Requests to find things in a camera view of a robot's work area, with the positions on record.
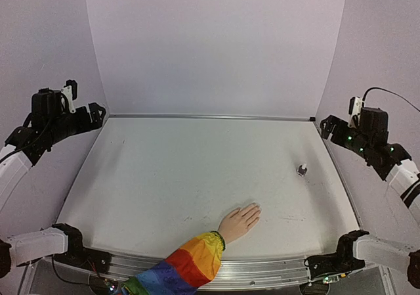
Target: sleeve cuff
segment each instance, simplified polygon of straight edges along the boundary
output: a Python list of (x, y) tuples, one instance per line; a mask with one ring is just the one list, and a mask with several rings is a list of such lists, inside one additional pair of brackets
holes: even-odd
[(210, 233), (215, 234), (216, 236), (218, 236), (218, 238), (220, 239), (220, 241), (222, 242), (223, 245), (223, 251), (226, 250), (226, 243), (224, 242), (224, 239), (222, 237), (222, 235), (218, 232), (218, 231), (211, 231)]

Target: rainbow sleeve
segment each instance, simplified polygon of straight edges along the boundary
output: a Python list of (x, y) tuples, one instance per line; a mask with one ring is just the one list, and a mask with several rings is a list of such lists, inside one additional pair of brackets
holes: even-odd
[(197, 288), (215, 278), (225, 248), (218, 232), (204, 233), (153, 268), (125, 281), (119, 292), (124, 295), (195, 294)]

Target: white table surface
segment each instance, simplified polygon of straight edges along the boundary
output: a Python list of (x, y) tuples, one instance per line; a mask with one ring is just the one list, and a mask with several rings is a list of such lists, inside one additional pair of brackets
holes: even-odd
[(58, 222), (86, 246), (164, 258), (251, 202), (261, 220), (224, 259), (333, 252), (358, 229), (314, 124), (258, 120), (110, 118)]

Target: mannequin hand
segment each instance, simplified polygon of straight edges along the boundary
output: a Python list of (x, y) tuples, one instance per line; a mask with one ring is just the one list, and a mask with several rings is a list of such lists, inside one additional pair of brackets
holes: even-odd
[(220, 223), (219, 234), (222, 235), (226, 244), (244, 236), (260, 220), (261, 210), (258, 205), (252, 203), (246, 208), (237, 208), (224, 217)]

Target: white robotic arm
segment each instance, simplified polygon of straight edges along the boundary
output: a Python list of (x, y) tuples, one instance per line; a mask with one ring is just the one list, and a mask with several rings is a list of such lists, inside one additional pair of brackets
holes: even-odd
[[(401, 145), (388, 144), (388, 114), (380, 109), (366, 108), (364, 99), (359, 97), (350, 100), (349, 114), (349, 122), (335, 116), (323, 120), (322, 137), (328, 139), (332, 135), (332, 143), (361, 156), (398, 193), (402, 204), (420, 224), (420, 173)], [(420, 250), (408, 244), (379, 239), (366, 231), (343, 235), (336, 253), (311, 256), (306, 263), (312, 281), (325, 279), (329, 283), (337, 281), (342, 274), (362, 269), (365, 260), (407, 274), (411, 285), (420, 288)]]
[[(74, 80), (68, 80), (61, 91), (41, 89), (33, 95), (30, 115), (0, 150), (0, 212), (19, 181), (45, 151), (69, 136), (102, 127), (105, 109), (96, 103), (89, 104), (90, 113), (84, 106), (76, 109), (73, 104), (76, 98)], [(108, 257), (104, 252), (84, 248), (77, 229), (56, 224), (42, 231), (0, 240), (0, 278), (13, 267), (53, 254), (65, 254), (78, 265), (90, 259), (98, 269), (103, 266), (103, 259), (95, 259)]]

